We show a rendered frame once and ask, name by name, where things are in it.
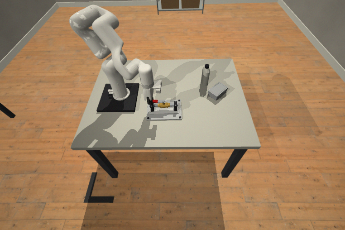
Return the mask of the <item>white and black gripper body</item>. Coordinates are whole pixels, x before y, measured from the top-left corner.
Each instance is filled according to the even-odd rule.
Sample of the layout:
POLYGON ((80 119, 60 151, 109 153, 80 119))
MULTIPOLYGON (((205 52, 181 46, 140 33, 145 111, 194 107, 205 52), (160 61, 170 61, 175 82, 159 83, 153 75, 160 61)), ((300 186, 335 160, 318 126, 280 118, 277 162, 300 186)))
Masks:
POLYGON ((150 100, 152 100, 153 97, 153 88, 145 89, 143 88, 143 95, 144 95, 144 100, 147 100, 147 97, 149 97, 150 100))

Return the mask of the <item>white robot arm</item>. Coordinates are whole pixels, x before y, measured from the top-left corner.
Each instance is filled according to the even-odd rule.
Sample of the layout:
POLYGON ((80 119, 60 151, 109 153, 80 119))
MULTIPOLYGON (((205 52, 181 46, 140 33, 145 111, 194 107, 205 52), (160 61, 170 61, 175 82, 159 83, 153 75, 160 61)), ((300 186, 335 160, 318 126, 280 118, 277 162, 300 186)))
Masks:
POLYGON ((97 5, 90 5, 69 19, 73 31, 80 36, 98 59, 108 57, 101 65, 113 90, 113 98, 121 101, 129 97, 124 79, 132 80, 138 73, 141 85, 145 89, 154 88, 161 93, 162 80, 153 81, 153 71, 149 64, 135 58, 126 67, 127 57, 122 51, 123 40, 114 31, 119 26, 117 17, 97 5), (92 26, 92 29, 89 27, 92 26))

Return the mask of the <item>grey bottle with black cap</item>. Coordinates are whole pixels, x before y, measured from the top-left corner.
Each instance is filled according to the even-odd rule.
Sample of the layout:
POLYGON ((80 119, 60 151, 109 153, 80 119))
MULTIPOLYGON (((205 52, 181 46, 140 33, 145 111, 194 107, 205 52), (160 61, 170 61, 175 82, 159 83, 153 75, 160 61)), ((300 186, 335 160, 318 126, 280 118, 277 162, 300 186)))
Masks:
POLYGON ((209 75, 210 75, 209 64, 205 64, 205 66, 202 69, 202 76, 201 76, 201 83, 203 86, 208 85, 209 75))

